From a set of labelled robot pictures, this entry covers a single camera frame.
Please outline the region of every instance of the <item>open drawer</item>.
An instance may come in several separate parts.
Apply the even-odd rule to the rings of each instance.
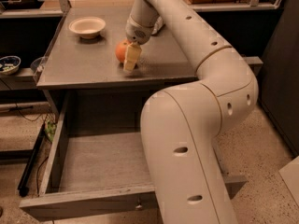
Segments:
[[[156,208],[140,135],[149,91],[68,91],[38,198],[39,221]]]

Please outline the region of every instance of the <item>orange ball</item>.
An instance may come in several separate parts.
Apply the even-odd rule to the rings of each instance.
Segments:
[[[124,63],[125,51],[127,50],[127,47],[130,43],[131,42],[128,39],[123,39],[116,45],[115,55],[116,58],[120,61],[120,63]]]

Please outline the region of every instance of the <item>floor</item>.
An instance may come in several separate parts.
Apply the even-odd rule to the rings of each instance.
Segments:
[[[34,146],[43,120],[50,112],[47,104],[34,108],[0,113],[0,150],[30,149]],[[234,196],[232,203],[240,224],[299,224],[299,207],[294,202],[278,172],[293,159],[280,135],[257,105],[250,116],[230,132],[218,137],[219,148],[229,175],[244,175],[248,182]],[[28,180],[25,199],[37,197],[43,166],[50,142],[44,140]],[[25,163],[0,164],[0,223],[39,223],[19,209],[22,198],[19,185]],[[159,210],[120,213],[55,221],[55,224],[161,224]]]

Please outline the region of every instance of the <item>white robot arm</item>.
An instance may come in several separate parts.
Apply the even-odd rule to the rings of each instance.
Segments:
[[[135,0],[127,38],[148,42],[159,16],[199,78],[158,91],[142,111],[142,142],[164,223],[237,223],[212,141],[252,111],[256,78],[182,0]]]

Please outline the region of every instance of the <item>bowl of food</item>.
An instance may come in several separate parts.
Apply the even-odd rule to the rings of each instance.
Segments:
[[[0,74],[11,75],[19,70],[21,58],[18,56],[5,56],[0,59]]]
[[[84,39],[94,39],[100,35],[105,28],[106,23],[103,19],[97,17],[84,17],[73,20],[68,28],[69,30]]]

